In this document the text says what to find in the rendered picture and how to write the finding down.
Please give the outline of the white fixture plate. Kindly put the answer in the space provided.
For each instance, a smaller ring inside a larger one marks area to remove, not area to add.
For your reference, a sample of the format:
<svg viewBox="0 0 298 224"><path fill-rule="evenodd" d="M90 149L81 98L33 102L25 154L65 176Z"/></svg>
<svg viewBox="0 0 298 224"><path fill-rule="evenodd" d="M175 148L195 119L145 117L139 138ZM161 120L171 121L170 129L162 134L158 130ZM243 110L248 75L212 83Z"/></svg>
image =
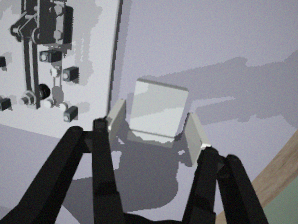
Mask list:
<svg viewBox="0 0 298 224"><path fill-rule="evenodd" d="M25 92L22 44L10 35L9 28L19 19L19 0L0 0L0 56L6 66L0 68L0 96L9 98L11 107L0 111L0 124L61 139L67 129L80 126L92 131L93 120L109 114L115 55L123 0L50 0L73 8L70 44L37 46L39 84L47 84L51 94L34 110L20 105ZM62 52L62 60L39 61L39 51ZM78 78L62 80L63 69L79 67ZM50 69L60 69L51 76ZM50 108L44 102L51 99ZM59 104L78 107L78 115L64 122Z"/></svg>

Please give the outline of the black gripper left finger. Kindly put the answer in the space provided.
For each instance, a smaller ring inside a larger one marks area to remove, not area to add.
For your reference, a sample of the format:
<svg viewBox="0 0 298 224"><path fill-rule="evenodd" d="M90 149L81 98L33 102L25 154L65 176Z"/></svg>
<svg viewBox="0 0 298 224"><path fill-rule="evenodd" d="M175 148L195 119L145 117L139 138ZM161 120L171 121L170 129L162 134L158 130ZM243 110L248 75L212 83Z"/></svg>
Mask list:
<svg viewBox="0 0 298 224"><path fill-rule="evenodd" d="M124 106L125 100L118 99L104 119L93 120L92 131L69 127L18 205L0 224L55 224L83 153L92 153L94 224L126 224L110 150Z"/></svg>

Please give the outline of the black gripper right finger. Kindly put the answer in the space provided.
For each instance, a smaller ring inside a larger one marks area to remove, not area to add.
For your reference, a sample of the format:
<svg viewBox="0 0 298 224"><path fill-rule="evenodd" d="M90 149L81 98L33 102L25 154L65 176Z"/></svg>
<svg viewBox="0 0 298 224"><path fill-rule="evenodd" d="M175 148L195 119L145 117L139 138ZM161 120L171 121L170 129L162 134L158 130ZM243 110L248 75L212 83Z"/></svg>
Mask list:
<svg viewBox="0 0 298 224"><path fill-rule="evenodd" d="M197 167L182 221L215 224L216 182L227 224L269 224L241 160L211 146L195 113L190 113L185 136L193 167Z"/></svg>

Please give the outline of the toggle clamp with red handle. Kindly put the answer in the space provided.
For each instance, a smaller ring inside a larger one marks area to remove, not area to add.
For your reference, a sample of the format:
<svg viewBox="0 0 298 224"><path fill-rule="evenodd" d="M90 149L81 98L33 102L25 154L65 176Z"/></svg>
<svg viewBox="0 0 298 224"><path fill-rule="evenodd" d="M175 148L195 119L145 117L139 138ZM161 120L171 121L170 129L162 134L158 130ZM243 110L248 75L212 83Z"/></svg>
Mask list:
<svg viewBox="0 0 298 224"><path fill-rule="evenodd" d="M50 0L19 0L19 19L8 30L17 42L22 43L25 92L19 99L20 105L37 110L41 107L40 101L50 96L50 88L39 84L37 45L70 44L72 15L72 7Z"/></svg>

